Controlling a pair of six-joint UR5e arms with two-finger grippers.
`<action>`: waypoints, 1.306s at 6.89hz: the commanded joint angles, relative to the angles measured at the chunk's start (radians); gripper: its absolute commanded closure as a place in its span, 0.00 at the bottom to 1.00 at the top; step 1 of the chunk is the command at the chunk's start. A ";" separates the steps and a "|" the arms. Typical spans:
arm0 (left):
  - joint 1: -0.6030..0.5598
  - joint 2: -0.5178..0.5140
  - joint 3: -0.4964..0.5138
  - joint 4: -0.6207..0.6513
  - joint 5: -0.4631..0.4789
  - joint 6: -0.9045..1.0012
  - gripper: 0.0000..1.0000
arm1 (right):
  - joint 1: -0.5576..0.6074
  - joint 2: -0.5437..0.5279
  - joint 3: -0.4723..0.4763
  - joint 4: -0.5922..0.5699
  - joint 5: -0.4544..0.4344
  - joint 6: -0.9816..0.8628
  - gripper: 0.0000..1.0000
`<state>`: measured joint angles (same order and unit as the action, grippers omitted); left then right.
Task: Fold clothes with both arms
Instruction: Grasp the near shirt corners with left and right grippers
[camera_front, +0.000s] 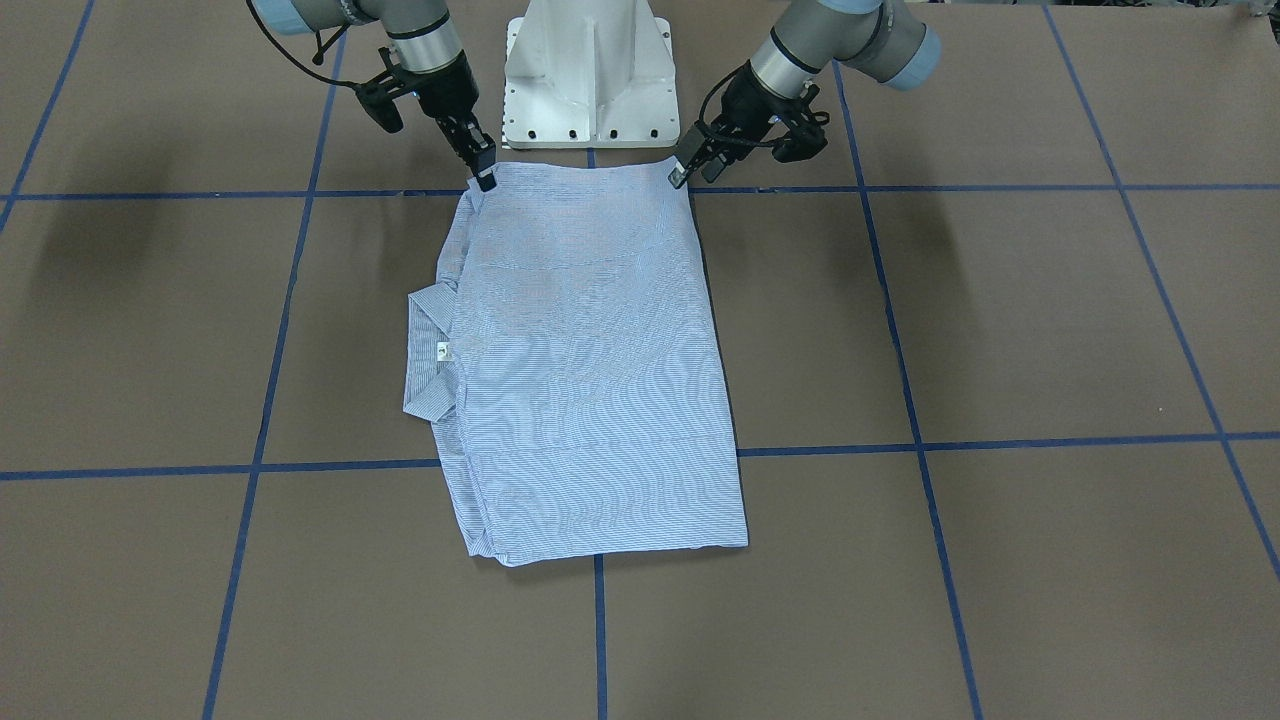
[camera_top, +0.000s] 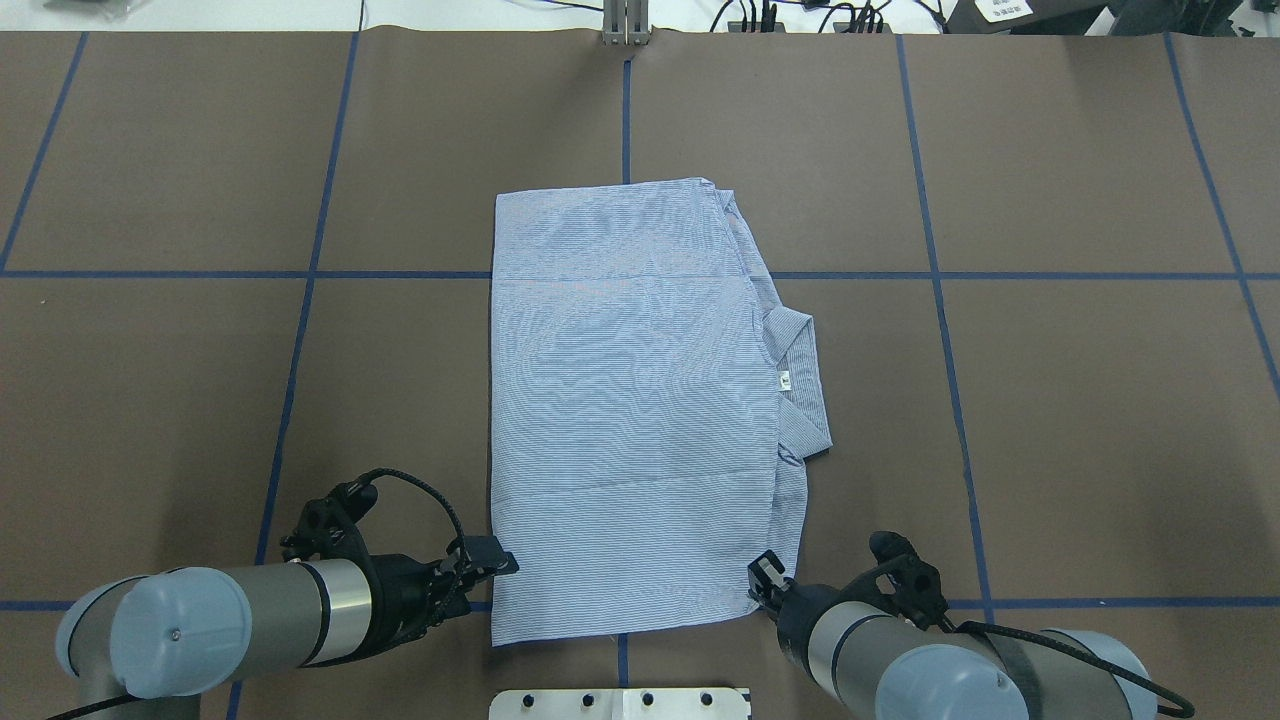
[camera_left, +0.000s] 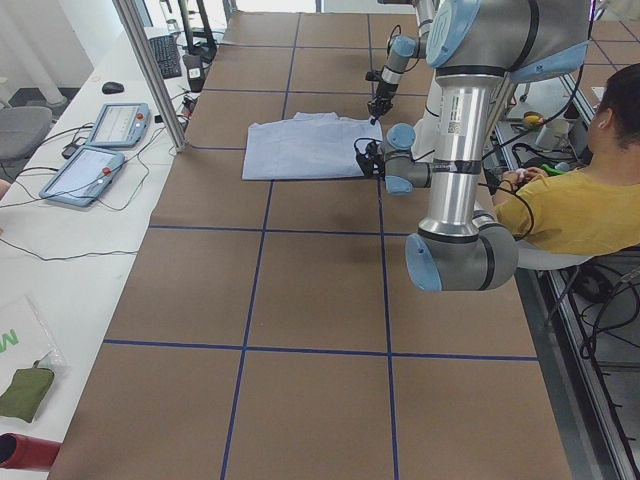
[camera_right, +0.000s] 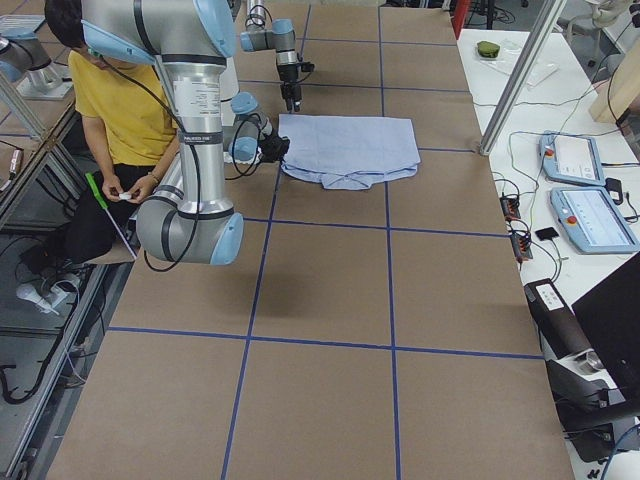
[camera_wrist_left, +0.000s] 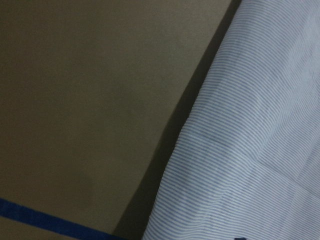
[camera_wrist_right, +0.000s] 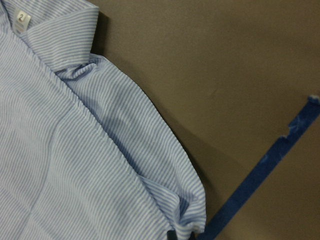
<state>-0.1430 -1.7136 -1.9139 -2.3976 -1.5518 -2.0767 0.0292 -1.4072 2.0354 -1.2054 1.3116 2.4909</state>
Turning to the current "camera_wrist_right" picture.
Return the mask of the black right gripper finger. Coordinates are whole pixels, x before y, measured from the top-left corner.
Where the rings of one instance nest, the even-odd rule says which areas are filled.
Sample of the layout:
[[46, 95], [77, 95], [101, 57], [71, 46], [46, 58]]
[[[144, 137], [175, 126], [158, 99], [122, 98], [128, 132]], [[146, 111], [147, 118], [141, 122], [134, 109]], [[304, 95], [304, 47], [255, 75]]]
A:
[[166, 235], [167, 240], [177, 240], [177, 234], [175, 231], [168, 231]]

